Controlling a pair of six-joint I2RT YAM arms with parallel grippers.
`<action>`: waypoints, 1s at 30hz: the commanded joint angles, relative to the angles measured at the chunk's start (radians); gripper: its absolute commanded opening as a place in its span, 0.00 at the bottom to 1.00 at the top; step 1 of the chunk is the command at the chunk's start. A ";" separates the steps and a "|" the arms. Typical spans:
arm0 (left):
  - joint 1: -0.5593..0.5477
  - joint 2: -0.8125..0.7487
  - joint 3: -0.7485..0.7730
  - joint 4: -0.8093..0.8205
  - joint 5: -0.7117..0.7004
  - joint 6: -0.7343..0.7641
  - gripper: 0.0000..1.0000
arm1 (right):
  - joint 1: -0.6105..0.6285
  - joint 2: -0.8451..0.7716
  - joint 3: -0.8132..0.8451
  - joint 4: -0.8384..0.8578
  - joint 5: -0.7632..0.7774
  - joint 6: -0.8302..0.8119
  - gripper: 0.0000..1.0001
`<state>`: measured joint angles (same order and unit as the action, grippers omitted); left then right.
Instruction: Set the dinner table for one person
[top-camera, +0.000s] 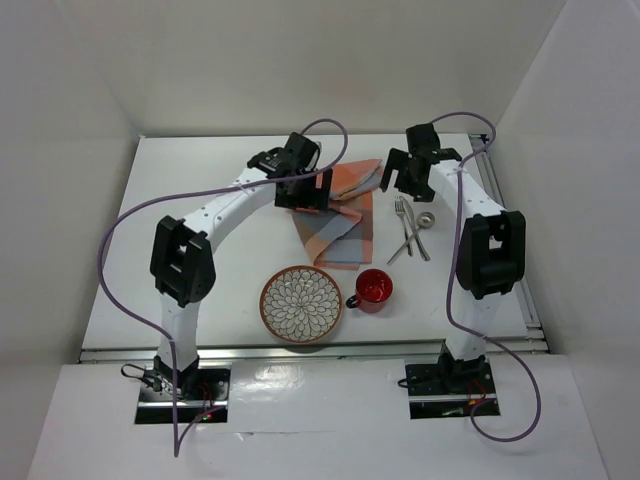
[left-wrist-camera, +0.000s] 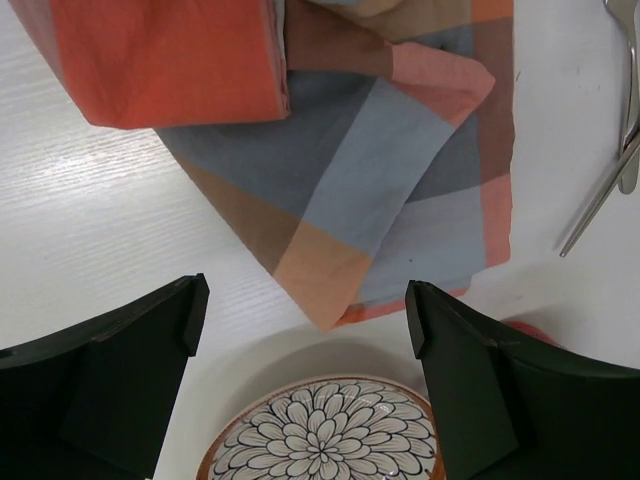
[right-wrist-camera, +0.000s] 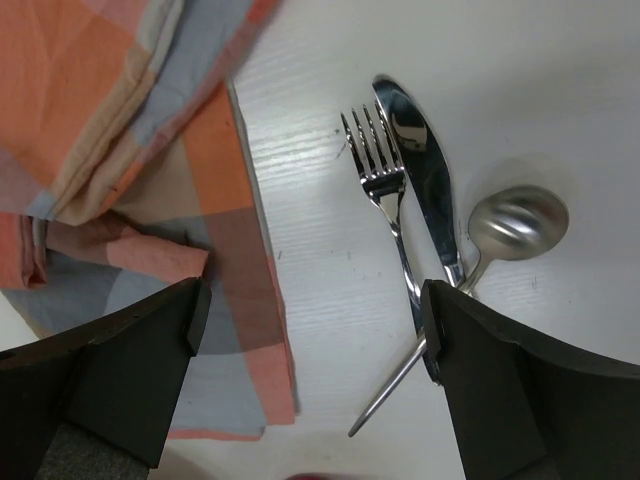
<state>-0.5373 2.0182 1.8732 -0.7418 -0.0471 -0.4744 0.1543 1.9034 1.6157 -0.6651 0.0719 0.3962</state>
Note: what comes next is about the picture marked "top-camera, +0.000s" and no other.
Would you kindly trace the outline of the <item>orange blue checkered cloth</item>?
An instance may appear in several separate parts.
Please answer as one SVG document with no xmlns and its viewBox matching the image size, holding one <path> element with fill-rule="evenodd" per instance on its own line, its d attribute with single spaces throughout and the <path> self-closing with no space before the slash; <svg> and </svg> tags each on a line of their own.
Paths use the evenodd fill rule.
<svg viewBox="0 0 640 480">
<path fill-rule="evenodd" d="M 329 208 L 291 214 L 313 266 L 357 270 L 372 262 L 373 192 L 383 170 L 380 159 L 340 163 L 333 169 Z"/>
</svg>

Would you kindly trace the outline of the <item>silver spoon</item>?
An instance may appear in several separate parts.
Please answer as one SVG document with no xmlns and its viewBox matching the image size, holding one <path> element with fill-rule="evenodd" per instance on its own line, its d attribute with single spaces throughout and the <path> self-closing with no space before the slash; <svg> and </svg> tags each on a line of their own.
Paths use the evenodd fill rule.
<svg viewBox="0 0 640 480">
<path fill-rule="evenodd" d="M 395 259 L 402 253 L 402 250 L 408 246 L 413 240 L 418 241 L 420 239 L 419 232 L 421 230 L 427 230 L 435 225 L 436 217 L 431 212 L 420 213 L 415 221 L 417 230 L 409 236 L 405 242 L 394 252 L 391 258 L 386 262 L 387 265 L 392 264 Z"/>
</svg>

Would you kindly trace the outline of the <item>red enamel mug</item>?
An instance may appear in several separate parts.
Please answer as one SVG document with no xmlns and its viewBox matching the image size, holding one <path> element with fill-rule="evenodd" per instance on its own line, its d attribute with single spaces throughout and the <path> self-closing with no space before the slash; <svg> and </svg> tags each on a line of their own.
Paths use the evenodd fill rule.
<svg viewBox="0 0 640 480">
<path fill-rule="evenodd" d="M 368 314 L 378 313 L 392 293 L 393 281 L 390 276 L 379 269 L 368 269 L 358 275 L 354 294 L 346 300 L 345 306 Z"/>
</svg>

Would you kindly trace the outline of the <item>floral patterned ceramic plate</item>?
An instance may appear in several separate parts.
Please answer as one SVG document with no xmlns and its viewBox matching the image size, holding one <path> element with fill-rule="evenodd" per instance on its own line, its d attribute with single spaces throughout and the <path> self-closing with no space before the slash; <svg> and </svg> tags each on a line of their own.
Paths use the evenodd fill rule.
<svg viewBox="0 0 640 480">
<path fill-rule="evenodd" d="M 303 345 L 327 337 L 338 326 L 343 299 L 336 281 L 312 266 L 292 266 L 264 285 L 259 310 L 266 329 L 285 342 Z"/>
</svg>

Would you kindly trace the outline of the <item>silver fork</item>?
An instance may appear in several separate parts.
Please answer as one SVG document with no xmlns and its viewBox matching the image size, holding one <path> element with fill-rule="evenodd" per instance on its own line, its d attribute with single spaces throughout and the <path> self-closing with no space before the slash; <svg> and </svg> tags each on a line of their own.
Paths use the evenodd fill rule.
<svg viewBox="0 0 640 480">
<path fill-rule="evenodd" d="M 405 220 L 405 209 L 400 196 L 396 196 L 394 198 L 394 211 L 396 216 L 400 219 L 400 222 L 403 228 L 404 238 L 405 240 L 408 240 L 409 232 L 408 232 L 408 227 Z"/>
</svg>

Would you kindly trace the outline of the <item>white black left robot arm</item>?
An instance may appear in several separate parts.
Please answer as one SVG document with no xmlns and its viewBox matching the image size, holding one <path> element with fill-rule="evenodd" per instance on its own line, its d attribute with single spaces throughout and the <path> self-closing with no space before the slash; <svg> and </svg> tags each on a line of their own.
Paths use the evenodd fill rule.
<svg viewBox="0 0 640 480">
<path fill-rule="evenodd" d="M 229 192 L 183 218 L 169 215 L 156 226 L 150 272 L 160 294 L 161 338 L 154 370 L 163 389 L 176 399 L 197 387 L 196 346 L 201 301 L 216 281 L 213 254 L 222 241 L 258 209 L 272 204 L 286 209 L 328 208 L 332 171 L 299 180 L 317 170 L 321 145 L 292 133 L 284 146 L 254 155 Z"/>
</svg>

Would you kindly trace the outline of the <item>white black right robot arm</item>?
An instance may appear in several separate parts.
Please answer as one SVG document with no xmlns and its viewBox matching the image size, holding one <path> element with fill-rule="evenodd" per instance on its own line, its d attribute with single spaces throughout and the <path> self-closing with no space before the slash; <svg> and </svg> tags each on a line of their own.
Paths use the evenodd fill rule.
<svg viewBox="0 0 640 480">
<path fill-rule="evenodd" d="M 456 216 L 445 298 L 454 331 L 444 341 L 435 372 L 407 384 L 460 394 L 482 377 L 498 307 L 524 275 L 526 220 L 490 198 L 460 154 L 442 147 L 433 124 L 412 126 L 405 135 L 406 150 L 389 152 L 381 189 L 394 187 L 414 202 L 441 199 Z"/>
</svg>

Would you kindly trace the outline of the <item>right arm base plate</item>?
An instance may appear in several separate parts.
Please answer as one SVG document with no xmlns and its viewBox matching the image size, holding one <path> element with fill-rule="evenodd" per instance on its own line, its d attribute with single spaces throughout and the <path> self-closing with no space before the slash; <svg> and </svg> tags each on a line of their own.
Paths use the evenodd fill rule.
<svg viewBox="0 0 640 480">
<path fill-rule="evenodd" d="M 473 407 L 476 416 L 500 416 L 491 368 L 485 364 L 472 379 L 457 386 L 446 386 L 435 364 L 407 364 L 405 377 L 397 386 L 407 391 L 410 418 L 440 419 L 468 417 Z"/>
</svg>

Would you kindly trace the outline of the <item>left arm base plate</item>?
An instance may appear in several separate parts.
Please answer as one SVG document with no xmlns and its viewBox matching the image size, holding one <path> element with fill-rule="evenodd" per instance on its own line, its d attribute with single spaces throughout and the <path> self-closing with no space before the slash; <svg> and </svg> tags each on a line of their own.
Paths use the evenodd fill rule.
<svg viewBox="0 0 640 480">
<path fill-rule="evenodd" d="M 201 415 L 201 423 L 226 423 L 231 369 L 211 367 L 200 369 L 194 383 L 186 393 L 177 393 L 178 422 L 190 423 Z M 172 423 L 172 387 L 159 374 L 145 370 L 134 379 L 140 381 L 140 389 L 134 423 L 160 425 Z"/>
</svg>

